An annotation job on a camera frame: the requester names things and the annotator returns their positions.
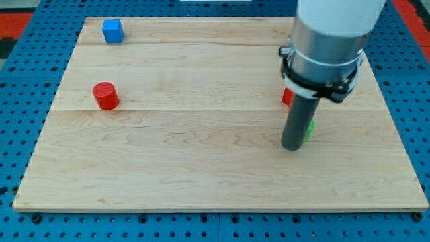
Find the blue pegboard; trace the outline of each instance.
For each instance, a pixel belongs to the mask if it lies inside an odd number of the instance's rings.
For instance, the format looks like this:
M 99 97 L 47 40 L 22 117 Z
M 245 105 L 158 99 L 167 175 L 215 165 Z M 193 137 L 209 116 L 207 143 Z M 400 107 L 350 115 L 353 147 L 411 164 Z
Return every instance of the blue pegboard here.
M 291 16 L 296 2 L 42 0 L 0 72 L 0 241 L 429 241 L 430 213 L 19 214 L 14 192 L 87 16 Z M 365 49 L 427 197 L 430 67 L 387 2 Z

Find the blue cube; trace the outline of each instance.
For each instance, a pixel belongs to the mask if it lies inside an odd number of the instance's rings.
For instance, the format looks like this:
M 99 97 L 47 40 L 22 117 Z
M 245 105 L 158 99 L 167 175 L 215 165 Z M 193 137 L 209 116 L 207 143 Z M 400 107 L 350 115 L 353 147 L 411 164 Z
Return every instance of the blue cube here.
M 102 30 L 107 43 L 122 43 L 124 31 L 119 19 L 105 20 Z

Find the wood grain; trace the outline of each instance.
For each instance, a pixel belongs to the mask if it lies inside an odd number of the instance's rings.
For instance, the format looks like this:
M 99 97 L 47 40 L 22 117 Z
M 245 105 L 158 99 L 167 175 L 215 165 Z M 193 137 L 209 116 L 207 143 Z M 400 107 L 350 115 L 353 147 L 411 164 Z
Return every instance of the wood grain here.
M 87 18 L 13 207 L 20 212 L 398 212 L 428 208 L 365 60 L 312 138 L 280 136 L 279 46 L 293 20 Z M 111 81 L 101 111 L 91 94 Z

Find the black cylinder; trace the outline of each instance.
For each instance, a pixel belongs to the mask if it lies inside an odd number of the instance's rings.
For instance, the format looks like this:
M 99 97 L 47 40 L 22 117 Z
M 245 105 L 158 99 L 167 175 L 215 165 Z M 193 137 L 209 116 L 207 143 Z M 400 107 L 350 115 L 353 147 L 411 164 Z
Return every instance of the black cylinder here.
M 319 101 L 319 99 L 294 96 L 282 133 L 281 144 L 284 148 L 291 151 L 300 149 Z

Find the red surface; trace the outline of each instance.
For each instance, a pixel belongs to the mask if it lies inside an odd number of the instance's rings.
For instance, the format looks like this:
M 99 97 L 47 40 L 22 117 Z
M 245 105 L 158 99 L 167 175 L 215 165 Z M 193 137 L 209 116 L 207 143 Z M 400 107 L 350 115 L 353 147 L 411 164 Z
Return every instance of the red surface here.
M 421 47 L 427 61 L 430 62 L 430 32 L 425 28 L 424 21 L 417 15 L 417 10 L 407 0 L 392 0 L 392 3 Z
M 116 95 L 115 87 L 108 82 L 95 85 L 93 88 L 93 95 L 102 110 L 114 109 L 120 103 Z
M 291 91 L 290 88 L 286 87 L 284 90 L 284 95 L 282 96 L 282 102 L 287 104 L 287 106 L 290 108 L 291 103 L 293 102 L 294 98 L 294 92 Z
M 0 13 L 0 38 L 18 40 L 33 13 Z

